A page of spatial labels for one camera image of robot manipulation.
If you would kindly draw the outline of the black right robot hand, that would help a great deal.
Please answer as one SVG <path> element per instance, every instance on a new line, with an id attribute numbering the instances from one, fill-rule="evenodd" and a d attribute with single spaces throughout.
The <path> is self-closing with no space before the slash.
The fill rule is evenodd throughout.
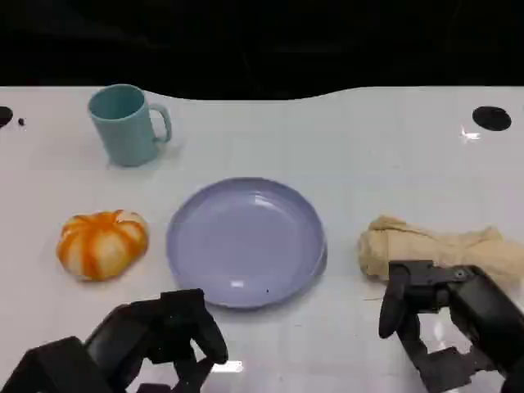
<path id="1" fill-rule="evenodd" d="M 471 342 L 468 353 L 454 347 L 429 352 L 423 343 L 418 316 L 443 308 L 449 309 L 453 324 Z M 523 313 L 477 266 L 390 262 L 378 334 L 382 339 L 398 336 L 429 392 L 465 386 L 480 371 L 502 375 L 503 392 L 523 390 Z"/>

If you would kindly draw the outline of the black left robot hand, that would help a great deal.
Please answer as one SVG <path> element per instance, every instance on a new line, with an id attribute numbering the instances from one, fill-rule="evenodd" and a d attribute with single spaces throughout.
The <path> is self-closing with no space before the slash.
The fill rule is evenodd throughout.
<path id="1" fill-rule="evenodd" d="M 125 392 L 144 359 L 172 364 L 171 387 L 142 383 L 139 392 L 199 392 L 216 364 L 226 364 L 224 336 L 206 308 L 201 289 L 168 291 L 153 300 L 113 309 L 84 346 L 114 392 Z"/>

